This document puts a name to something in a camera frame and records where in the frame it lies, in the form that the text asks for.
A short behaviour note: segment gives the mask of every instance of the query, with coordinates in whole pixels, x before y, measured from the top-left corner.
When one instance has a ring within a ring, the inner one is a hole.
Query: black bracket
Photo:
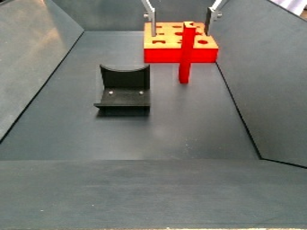
[[[133,71],[114,70],[101,65],[105,91],[101,103],[103,115],[149,115],[150,66]]]

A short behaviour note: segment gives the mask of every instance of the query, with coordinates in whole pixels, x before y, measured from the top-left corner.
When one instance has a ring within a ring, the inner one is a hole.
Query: dark gray surface
[[[83,29],[51,1],[0,5],[0,140]]]
[[[151,65],[151,113],[103,118],[101,64],[143,64],[142,32],[86,32],[0,145],[2,160],[258,159],[216,64]]]
[[[220,66],[265,158],[307,166],[307,22],[268,0],[230,1]]]
[[[265,161],[0,163],[2,228],[307,227],[307,171]]]
[[[145,30],[146,8],[141,0],[54,0],[86,31]],[[150,0],[158,22],[206,21],[214,0]]]

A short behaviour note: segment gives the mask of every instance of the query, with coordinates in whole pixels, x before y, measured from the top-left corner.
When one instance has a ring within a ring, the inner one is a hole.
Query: peg hole
[[[198,43],[202,44],[202,45],[206,45],[208,41],[206,40],[200,40]]]
[[[166,44],[167,41],[166,40],[153,40],[153,44],[158,44],[158,43]]]

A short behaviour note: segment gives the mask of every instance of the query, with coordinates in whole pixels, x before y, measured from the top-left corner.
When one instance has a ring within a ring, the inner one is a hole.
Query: gray floor
[[[143,66],[142,32],[86,32],[0,145],[0,160],[258,159],[216,64],[151,66],[147,118],[99,116],[99,64]]]
[[[0,228],[307,228],[307,172],[242,160],[0,162]]]
[[[257,160],[216,64],[153,65],[150,116],[99,116],[99,64],[142,59],[142,33],[82,37],[0,145],[0,228],[306,228],[307,172]]]

